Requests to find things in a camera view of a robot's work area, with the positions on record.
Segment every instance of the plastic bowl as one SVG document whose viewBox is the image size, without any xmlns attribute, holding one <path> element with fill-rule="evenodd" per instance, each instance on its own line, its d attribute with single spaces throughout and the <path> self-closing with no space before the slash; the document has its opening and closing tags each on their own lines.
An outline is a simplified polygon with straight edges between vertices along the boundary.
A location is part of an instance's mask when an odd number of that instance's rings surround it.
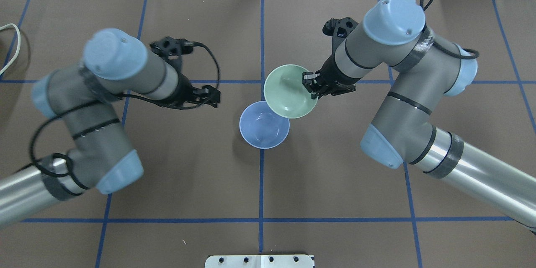
<svg viewBox="0 0 536 268">
<path fill-rule="evenodd" d="M 316 106 L 318 99 L 312 100 L 302 84 L 306 71 L 296 64 L 284 64 L 270 72 L 264 83 L 264 98 L 275 113 L 287 119 L 298 119 Z"/>
<path fill-rule="evenodd" d="M 274 113 L 265 101 L 245 108 L 240 116 L 240 133 L 244 140 L 259 149 L 269 149 L 281 144 L 291 128 L 289 119 Z"/>
</svg>

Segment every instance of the metal plate with holes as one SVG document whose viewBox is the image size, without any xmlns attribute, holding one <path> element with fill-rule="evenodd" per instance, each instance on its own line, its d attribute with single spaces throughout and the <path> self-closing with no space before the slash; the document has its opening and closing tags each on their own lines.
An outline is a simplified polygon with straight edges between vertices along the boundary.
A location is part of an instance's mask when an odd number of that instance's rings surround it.
<svg viewBox="0 0 536 268">
<path fill-rule="evenodd" d="M 209 256 L 205 268 L 314 268 L 313 255 Z"/>
</svg>

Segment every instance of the blue bowl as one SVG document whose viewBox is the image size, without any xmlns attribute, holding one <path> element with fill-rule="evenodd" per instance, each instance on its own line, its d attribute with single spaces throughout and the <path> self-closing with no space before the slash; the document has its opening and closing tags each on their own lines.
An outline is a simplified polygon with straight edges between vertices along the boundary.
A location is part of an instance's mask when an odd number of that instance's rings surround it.
<svg viewBox="0 0 536 268">
<path fill-rule="evenodd" d="M 239 126 L 247 143 L 259 149 L 269 149 L 278 146 L 287 138 L 291 123 L 262 101 L 245 108 L 240 116 Z"/>
</svg>

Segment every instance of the light blue joint cap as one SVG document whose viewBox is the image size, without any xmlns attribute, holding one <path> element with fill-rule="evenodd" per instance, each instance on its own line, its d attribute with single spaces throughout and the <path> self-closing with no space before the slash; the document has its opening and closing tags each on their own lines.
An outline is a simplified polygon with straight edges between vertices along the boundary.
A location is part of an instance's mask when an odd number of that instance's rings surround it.
<svg viewBox="0 0 536 268">
<path fill-rule="evenodd" d="M 119 81 L 140 72 L 147 62 L 143 43 L 117 28 L 95 33 L 84 47 L 84 65 L 97 77 Z"/>
<path fill-rule="evenodd" d="M 54 110 L 48 102 L 48 83 L 52 73 L 37 81 L 32 87 L 32 101 L 37 108 L 47 119 L 56 116 Z"/>
<path fill-rule="evenodd" d="M 133 149 L 119 160 L 95 187 L 103 194 L 113 193 L 138 180 L 142 175 L 142 162 L 136 150 Z"/>
<path fill-rule="evenodd" d="M 460 45 L 456 44 L 460 50 L 462 56 L 471 56 L 470 53 L 463 50 Z M 458 78 L 454 82 L 454 85 L 444 93 L 446 96 L 454 96 L 462 93 L 465 90 L 465 87 L 470 85 L 474 77 L 476 77 L 478 71 L 478 63 L 476 59 L 473 60 L 461 60 L 460 63 L 460 72 L 458 73 Z"/>
<path fill-rule="evenodd" d="M 397 169 L 404 162 L 400 154 L 373 124 L 369 125 L 361 140 L 361 149 L 370 158 L 391 169 Z"/>
<path fill-rule="evenodd" d="M 384 45 L 413 41 L 425 27 L 423 8 L 415 0 L 380 0 L 363 19 L 365 33 Z"/>
</svg>

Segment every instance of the green bowl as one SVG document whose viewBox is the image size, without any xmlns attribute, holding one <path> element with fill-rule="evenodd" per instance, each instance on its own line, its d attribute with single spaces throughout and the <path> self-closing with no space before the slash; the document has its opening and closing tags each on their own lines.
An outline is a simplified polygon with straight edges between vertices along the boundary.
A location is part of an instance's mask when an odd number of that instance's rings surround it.
<svg viewBox="0 0 536 268">
<path fill-rule="evenodd" d="M 264 98 L 270 109 L 287 119 L 298 119 L 311 112 L 318 99 L 312 100 L 302 84 L 308 71 L 296 64 L 284 64 L 270 72 L 264 83 Z"/>
</svg>

